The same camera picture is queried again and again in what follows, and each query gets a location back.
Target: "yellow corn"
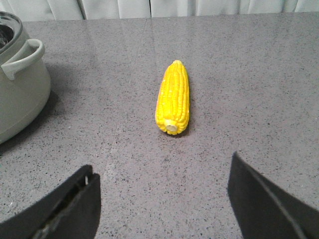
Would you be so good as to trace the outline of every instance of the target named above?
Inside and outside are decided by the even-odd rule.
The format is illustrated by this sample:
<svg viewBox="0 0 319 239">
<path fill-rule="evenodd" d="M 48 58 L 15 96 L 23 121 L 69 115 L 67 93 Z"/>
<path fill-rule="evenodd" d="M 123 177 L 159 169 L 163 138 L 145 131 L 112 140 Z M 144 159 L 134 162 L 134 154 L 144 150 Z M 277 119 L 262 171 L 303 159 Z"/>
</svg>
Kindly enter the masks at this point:
<svg viewBox="0 0 319 239">
<path fill-rule="evenodd" d="M 156 124 L 168 134 L 183 132 L 189 120 L 189 85 L 186 68 L 175 60 L 166 70 L 155 112 Z"/>
</svg>

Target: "white curtain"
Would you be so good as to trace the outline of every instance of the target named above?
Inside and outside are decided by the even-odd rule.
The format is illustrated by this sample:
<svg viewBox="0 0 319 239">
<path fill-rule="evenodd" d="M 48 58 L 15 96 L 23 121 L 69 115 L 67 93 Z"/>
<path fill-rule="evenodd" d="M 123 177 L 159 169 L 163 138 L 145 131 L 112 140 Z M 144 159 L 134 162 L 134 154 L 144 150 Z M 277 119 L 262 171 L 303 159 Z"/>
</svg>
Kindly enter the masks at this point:
<svg viewBox="0 0 319 239">
<path fill-rule="evenodd" d="M 319 0 L 0 0 L 22 21 L 319 11 Z"/>
</svg>

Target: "toy corn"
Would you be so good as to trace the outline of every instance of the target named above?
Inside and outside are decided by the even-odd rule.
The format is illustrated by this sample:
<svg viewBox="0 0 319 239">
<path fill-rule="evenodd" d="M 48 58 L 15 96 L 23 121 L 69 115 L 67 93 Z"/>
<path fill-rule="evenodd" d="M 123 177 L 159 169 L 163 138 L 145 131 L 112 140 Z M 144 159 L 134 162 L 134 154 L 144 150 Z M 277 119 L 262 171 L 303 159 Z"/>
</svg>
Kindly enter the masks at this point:
<svg viewBox="0 0 319 239">
<path fill-rule="evenodd" d="M 156 124 L 168 134 L 183 132 L 189 120 L 189 84 L 186 68 L 175 60 L 166 70 L 155 112 Z"/>
</svg>

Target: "gray countertop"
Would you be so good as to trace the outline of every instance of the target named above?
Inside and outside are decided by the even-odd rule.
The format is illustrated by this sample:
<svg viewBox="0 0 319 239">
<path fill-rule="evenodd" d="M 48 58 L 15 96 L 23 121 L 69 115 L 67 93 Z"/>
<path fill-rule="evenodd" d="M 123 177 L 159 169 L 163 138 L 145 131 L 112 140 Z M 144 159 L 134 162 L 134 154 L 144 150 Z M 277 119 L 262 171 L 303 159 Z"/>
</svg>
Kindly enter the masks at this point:
<svg viewBox="0 0 319 239">
<path fill-rule="evenodd" d="M 0 145 L 0 221 L 84 164 L 101 175 L 97 239 L 240 239 L 231 155 L 319 208 L 319 12 L 25 22 L 52 92 Z M 190 122 L 159 130 L 160 83 L 189 74 Z"/>
</svg>

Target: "white pot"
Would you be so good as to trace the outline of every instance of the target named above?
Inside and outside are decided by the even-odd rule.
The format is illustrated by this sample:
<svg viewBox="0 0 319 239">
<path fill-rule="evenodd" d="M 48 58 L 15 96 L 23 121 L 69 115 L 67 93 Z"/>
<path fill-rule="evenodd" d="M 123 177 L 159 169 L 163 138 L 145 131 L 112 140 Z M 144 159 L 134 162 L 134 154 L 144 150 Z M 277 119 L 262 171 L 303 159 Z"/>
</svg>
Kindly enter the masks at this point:
<svg viewBox="0 0 319 239">
<path fill-rule="evenodd" d="M 0 48 L 0 143 L 30 124 L 46 104 L 50 76 L 41 58 L 44 45 L 29 39 L 20 19 L 0 11 L 7 43 Z"/>
</svg>

